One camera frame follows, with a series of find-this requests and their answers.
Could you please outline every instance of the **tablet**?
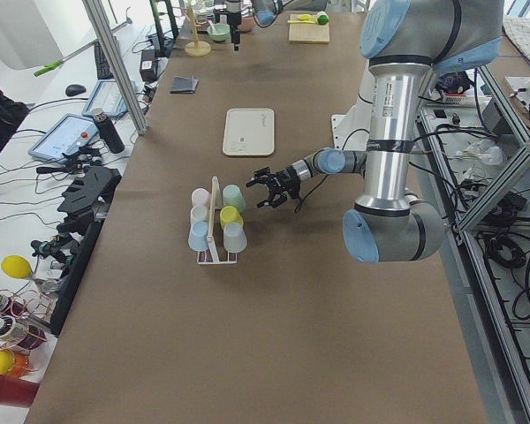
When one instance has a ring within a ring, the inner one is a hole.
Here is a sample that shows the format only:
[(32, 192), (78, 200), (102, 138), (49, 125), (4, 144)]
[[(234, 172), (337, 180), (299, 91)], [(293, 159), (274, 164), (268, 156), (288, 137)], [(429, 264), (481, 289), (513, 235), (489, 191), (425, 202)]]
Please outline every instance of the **tablet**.
[(96, 82), (92, 93), (88, 97), (87, 104), (82, 110), (82, 116), (92, 117), (92, 110), (96, 108), (102, 109), (109, 117), (121, 117), (127, 112), (127, 107), (115, 80), (101, 79)]
[(95, 122), (87, 117), (66, 114), (47, 131), (27, 153), (44, 161), (64, 163), (71, 155), (98, 135)]

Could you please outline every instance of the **computer mouse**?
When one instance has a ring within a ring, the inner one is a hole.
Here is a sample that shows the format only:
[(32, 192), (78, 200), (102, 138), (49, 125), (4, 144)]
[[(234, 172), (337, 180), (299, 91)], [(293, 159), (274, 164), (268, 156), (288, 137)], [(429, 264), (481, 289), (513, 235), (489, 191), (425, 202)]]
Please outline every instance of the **computer mouse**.
[(81, 84), (71, 84), (70, 86), (67, 86), (67, 88), (64, 90), (64, 93), (69, 97), (73, 97), (74, 95), (79, 95), (85, 91), (87, 91), (85, 86), (81, 86)]

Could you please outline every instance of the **thermos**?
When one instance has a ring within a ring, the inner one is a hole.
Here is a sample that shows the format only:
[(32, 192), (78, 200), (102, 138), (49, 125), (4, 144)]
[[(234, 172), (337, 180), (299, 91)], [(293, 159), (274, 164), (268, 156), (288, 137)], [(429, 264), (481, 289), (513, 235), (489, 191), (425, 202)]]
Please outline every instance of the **thermos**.
[(29, 408), (38, 389), (37, 382), (0, 375), (0, 405)]
[(106, 146), (112, 153), (124, 151), (124, 143), (116, 131), (114, 123), (101, 108), (92, 109), (92, 118), (95, 121), (100, 138), (104, 140)]

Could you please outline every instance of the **white tray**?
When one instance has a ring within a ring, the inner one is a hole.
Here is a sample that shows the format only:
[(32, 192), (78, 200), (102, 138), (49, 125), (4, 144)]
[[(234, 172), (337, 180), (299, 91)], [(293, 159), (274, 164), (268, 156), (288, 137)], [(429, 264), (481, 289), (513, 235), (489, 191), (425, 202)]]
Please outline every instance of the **white tray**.
[(275, 112), (267, 108), (230, 109), (222, 151), (227, 156), (269, 156), (275, 151)]

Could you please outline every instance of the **brown table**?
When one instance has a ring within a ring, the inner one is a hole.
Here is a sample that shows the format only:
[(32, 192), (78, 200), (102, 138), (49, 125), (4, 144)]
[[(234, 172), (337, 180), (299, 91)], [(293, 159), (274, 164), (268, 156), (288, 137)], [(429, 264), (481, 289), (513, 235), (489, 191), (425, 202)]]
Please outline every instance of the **brown table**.
[[(195, 187), (330, 145), (331, 114), (355, 102), (362, 15), (332, 16), (328, 45), (290, 44), (285, 21), (239, 52), (175, 50), (27, 424), (487, 421), (439, 256), (345, 251), (357, 176), (328, 178), (297, 215), (244, 190), (238, 265), (198, 266), (187, 247)], [(176, 75), (199, 78), (196, 94), (168, 94)], [(234, 107), (275, 111), (275, 154), (222, 154)]]

